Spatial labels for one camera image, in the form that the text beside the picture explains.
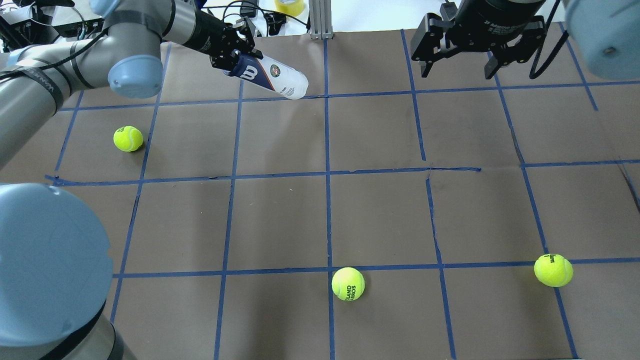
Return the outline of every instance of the round logo on bottle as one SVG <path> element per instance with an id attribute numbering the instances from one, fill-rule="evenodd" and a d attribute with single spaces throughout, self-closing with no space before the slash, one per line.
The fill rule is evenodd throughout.
<path id="1" fill-rule="evenodd" d="M 280 68 L 278 67 L 278 65 L 273 64 L 271 66 L 271 76 L 273 76 L 274 78 L 277 78 L 278 76 L 280 76 Z"/>

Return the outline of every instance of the yellow tape roll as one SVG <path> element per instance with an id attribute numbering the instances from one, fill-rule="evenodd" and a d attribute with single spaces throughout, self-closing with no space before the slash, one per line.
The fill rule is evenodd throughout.
<path id="1" fill-rule="evenodd" d="M 276 11 L 286 13 L 291 16 L 298 16 L 305 9 L 303 0 L 275 0 Z"/>

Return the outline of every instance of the black cable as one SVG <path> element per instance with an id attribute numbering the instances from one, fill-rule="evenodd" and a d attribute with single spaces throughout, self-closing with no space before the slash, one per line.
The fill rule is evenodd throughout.
<path id="1" fill-rule="evenodd" d="M 288 13 L 281 13 L 281 12 L 277 12 L 277 11 L 275 11 L 275 10 L 263 9 L 263 8 L 261 8 L 261 7 L 259 7 L 259 6 L 254 6 L 254 5 L 250 5 L 250 4 L 249 4 L 249 5 L 231 5 L 231 4 L 233 4 L 233 3 L 241 3 L 241 2 L 242 2 L 242 0 L 236 0 L 236 1 L 232 1 L 231 3 L 229 3 L 229 5 L 223 5 L 223 6 L 205 6 L 205 7 L 203 7 L 203 9 L 253 8 L 253 9 L 256 9 L 256 10 L 260 10 L 260 11 L 262 11 L 262 15 L 263 15 L 263 16 L 264 16 L 264 12 L 279 13 L 279 14 L 281 14 L 281 15 L 285 15 L 286 17 L 290 17 L 290 18 L 294 19 L 295 21 L 299 22 L 300 24 L 303 24 L 303 25 L 305 25 L 305 26 L 307 25 L 307 23 L 306 23 L 306 22 L 304 22 L 304 21 L 302 21 L 302 20 L 298 19 L 298 18 L 297 18 L 297 17 L 295 17 L 295 16 L 289 15 Z"/>
<path id="2" fill-rule="evenodd" d="M 558 9 L 559 5 L 560 5 L 560 0 L 556 0 L 556 2 L 554 3 L 554 7 L 551 8 L 551 12 L 549 13 L 549 18 L 547 19 L 547 23 L 545 24 L 545 27 L 547 29 L 549 29 L 549 26 L 551 25 L 551 22 L 554 18 L 554 15 L 556 14 L 556 10 Z M 562 46 L 567 41 L 567 39 L 569 39 L 569 32 L 565 30 L 562 36 L 560 37 L 560 40 L 558 40 L 558 43 L 556 44 L 556 46 L 553 48 L 553 50 L 551 50 L 551 53 L 549 54 L 545 62 L 542 64 L 540 69 L 536 70 L 536 67 L 538 67 L 538 62 L 540 60 L 540 55 L 542 54 L 542 48 L 544 46 L 544 43 L 540 45 L 540 47 L 538 48 L 538 51 L 536 52 L 536 57 L 533 59 L 533 63 L 531 64 L 529 79 L 536 79 L 540 77 L 540 75 L 542 75 L 542 73 L 549 67 L 549 65 L 551 65 L 551 62 L 554 61 L 554 59 L 560 52 L 560 49 L 562 49 Z"/>
<path id="3" fill-rule="evenodd" d="M 42 71 L 44 71 L 44 70 L 49 70 L 49 69 L 53 69 L 53 68 L 55 68 L 55 67 L 59 67 L 60 65 L 63 65 L 64 63 L 66 63 L 66 62 L 68 62 L 68 61 L 71 61 L 71 60 L 73 60 L 73 59 L 77 58 L 78 56 L 82 55 L 84 52 L 86 52 L 87 50 L 89 50 L 89 49 L 91 48 L 91 46 L 94 46 L 94 45 L 95 45 L 95 43 L 97 43 L 97 42 L 98 42 L 98 40 L 100 40 L 104 35 L 107 35 L 108 30 L 109 30 L 109 29 L 104 29 L 104 30 L 102 30 L 102 31 L 98 34 L 98 36 L 96 36 L 95 38 L 93 38 L 93 40 L 91 40 L 88 44 L 86 44 L 85 46 L 83 46 L 83 48 L 82 48 L 82 49 L 80 49 L 80 50 L 76 51 L 75 53 L 73 53 L 73 54 L 71 54 L 71 55 L 67 56 L 66 58 L 64 58 L 64 59 L 62 59 L 62 60 L 60 60 L 60 61 L 58 61 L 58 62 L 56 62 L 56 63 L 50 64 L 50 65 L 46 65 L 46 66 L 43 66 L 43 67 L 38 67 L 38 69 L 40 69 L 40 70 L 42 70 Z M 24 73 L 23 73 L 23 72 L 21 72 L 21 71 L 17 71 L 17 70 L 14 70 L 14 71 L 8 72 L 8 73 L 6 73 L 6 74 L 0 75 L 0 81 L 5 80 L 5 79 L 19 78 L 19 77 L 21 77 L 21 76 L 24 76 Z"/>

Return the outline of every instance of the blue label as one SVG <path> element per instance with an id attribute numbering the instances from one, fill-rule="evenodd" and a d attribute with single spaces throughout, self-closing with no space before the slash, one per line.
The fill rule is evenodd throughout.
<path id="1" fill-rule="evenodd" d="M 231 72 L 231 75 L 250 81 L 256 85 L 260 85 L 263 88 L 275 91 L 271 80 L 269 80 L 269 73 L 267 71 L 268 70 L 265 70 L 259 59 L 256 59 L 253 56 L 241 54 L 240 61 Z"/>

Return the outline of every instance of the white bottle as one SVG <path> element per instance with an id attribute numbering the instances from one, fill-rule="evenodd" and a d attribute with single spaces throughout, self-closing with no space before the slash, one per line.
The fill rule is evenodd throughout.
<path id="1" fill-rule="evenodd" d="M 269 56 L 258 59 L 241 54 L 238 65 L 228 74 L 294 100 L 305 96 L 309 86 L 309 80 L 303 73 Z"/>

